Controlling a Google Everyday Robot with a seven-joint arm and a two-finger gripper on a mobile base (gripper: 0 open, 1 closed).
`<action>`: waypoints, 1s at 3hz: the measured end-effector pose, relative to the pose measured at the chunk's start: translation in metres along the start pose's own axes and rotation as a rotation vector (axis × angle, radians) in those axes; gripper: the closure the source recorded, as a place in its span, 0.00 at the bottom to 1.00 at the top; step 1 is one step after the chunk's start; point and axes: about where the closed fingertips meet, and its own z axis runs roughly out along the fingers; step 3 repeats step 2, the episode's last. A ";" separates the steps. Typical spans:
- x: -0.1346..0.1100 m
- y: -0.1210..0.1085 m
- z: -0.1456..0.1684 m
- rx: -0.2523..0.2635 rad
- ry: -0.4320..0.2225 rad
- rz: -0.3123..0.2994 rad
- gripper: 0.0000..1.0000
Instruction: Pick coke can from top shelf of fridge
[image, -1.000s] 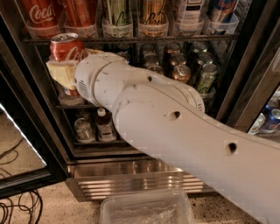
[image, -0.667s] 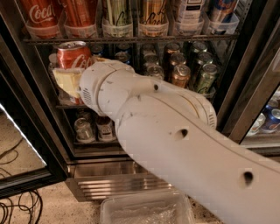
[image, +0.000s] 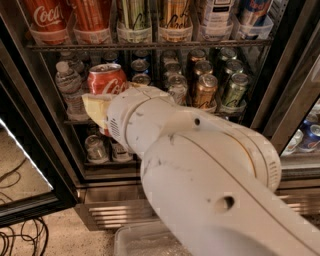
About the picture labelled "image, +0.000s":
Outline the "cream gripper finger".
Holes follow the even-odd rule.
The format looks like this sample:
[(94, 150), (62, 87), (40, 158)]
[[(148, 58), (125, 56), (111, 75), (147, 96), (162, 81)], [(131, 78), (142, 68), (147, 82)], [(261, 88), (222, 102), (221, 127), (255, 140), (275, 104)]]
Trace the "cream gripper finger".
[(128, 82), (129, 88), (147, 88), (148, 85), (145, 84), (139, 84), (139, 83), (134, 83), (134, 82)]
[(101, 128), (107, 128), (107, 111), (115, 94), (82, 95), (82, 101), (87, 115)]

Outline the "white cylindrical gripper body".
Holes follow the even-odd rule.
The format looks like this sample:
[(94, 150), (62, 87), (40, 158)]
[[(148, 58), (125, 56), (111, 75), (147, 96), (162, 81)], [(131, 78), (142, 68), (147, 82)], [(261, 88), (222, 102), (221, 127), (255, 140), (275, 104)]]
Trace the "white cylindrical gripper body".
[(116, 95), (107, 110), (106, 124), (110, 135), (124, 147), (128, 147), (126, 127), (134, 111), (142, 104), (154, 98), (173, 103), (173, 97), (157, 87), (131, 87)]

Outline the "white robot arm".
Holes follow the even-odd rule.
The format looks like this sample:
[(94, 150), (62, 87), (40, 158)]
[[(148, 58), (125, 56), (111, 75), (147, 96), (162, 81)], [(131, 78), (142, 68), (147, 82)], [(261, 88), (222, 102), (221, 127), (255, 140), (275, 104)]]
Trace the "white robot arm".
[(140, 158), (150, 205), (193, 256), (320, 256), (318, 230), (275, 194), (281, 163), (263, 135), (152, 86), (82, 100)]

